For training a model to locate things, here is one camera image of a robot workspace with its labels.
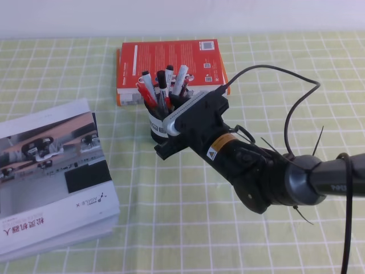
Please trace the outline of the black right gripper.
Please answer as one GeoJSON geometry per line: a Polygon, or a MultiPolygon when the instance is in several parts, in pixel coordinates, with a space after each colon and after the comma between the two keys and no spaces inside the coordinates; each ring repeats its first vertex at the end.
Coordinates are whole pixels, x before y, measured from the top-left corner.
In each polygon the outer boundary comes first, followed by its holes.
{"type": "MultiPolygon", "coordinates": [[[[173,106],[182,106],[188,98],[169,92],[169,100],[173,106]]],[[[228,107],[229,103],[223,91],[210,91],[176,119],[175,128],[180,131],[180,135],[168,135],[166,142],[156,145],[157,155],[165,160],[187,147],[201,153],[204,145],[216,133],[228,129],[222,120],[222,114],[228,107]]]]}

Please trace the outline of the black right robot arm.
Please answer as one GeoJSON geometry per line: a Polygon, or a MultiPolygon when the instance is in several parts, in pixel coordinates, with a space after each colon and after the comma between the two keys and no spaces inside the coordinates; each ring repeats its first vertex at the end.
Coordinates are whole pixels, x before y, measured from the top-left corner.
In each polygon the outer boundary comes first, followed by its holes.
{"type": "Polygon", "coordinates": [[[271,205],[314,206],[326,196],[364,196],[364,155],[323,162],[313,155],[283,156],[245,143],[224,123],[228,100],[201,92],[163,120],[168,140],[156,146],[167,159],[191,148],[234,188],[251,211],[264,213],[271,205]]]}

